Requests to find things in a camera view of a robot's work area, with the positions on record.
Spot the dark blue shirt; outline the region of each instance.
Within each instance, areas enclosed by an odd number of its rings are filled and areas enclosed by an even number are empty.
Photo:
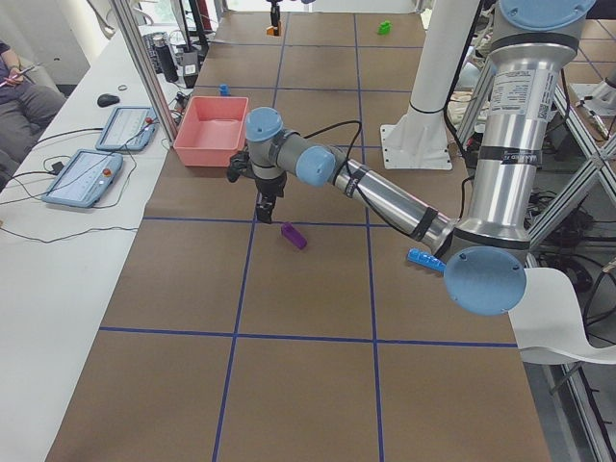
[[[10,46],[7,45],[4,41],[0,40],[0,55],[7,50],[10,50]],[[4,82],[6,77],[9,77],[11,70],[6,65],[3,60],[0,60],[0,82]],[[32,84],[26,80],[24,80],[21,84],[16,87],[11,87],[10,85],[5,85],[0,88],[0,104],[8,103],[9,101],[14,101],[19,96],[21,96],[28,87]]]

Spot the white desk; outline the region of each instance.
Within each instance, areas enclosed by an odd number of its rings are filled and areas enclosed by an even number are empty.
[[[177,88],[160,80],[170,101]],[[128,90],[118,91],[121,84]],[[149,105],[120,34],[111,40],[43,137],[103,127],[114,107],[96,105],[97,96],[104,92],[120,96],[121,105]],[[41,170],[42,161],[49,157],[93,148],[99,133],[44,142],[18,173]],[[114,208],[68,210],[29,199],[0,205],[0,220],[6,229],[46,240],[92,227],[139,227],[167,154],[165,137],[158,127],[153,141],[135,154],[137,169]],[[98,205],[116,201],[131,167],[127,157],[115,184]],[[20,180],[36,194],[42,193],[52,178],[28,175]],[[0,194],[0,202],[24,196],[12,181]],[[134,237],[134,232],[106,231],[38,244],[0,232],[1,461],[45,459]]]

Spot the pink bin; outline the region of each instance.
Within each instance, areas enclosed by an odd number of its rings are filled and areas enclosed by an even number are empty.
[[[248,98],[193,96],[173,144],[182,164],[227,167],[244,148],[247,110]]]

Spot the blue and white device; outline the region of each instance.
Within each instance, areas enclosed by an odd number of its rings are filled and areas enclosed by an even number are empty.
[[[149,143],[156,125],[147,119],[155,119],[152,108],[144,106],[120,106],[107,120],[96,149],[99,151],[141,151]]]
[[[41,199],[51,204],[91,207],[112,184],[123,162],[116,152],[80,149]]]

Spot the brown table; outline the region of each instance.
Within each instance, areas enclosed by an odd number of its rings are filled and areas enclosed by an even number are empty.
[[[382,168],[378,129],[406,111],[419,17],[284,16],[282,38],[266,14],[226,17],[217,40],[233,44],[212,44],[195,94],[225,83],[304,134],[361,117],[353,156],[457,216],[459,159]],[[168,153],[47,460],[550,460],[508,318],[456,307],[405,263],[414,243],[337,190],[290,178],[285,195],[277,223],[257,223],[251,181]]]

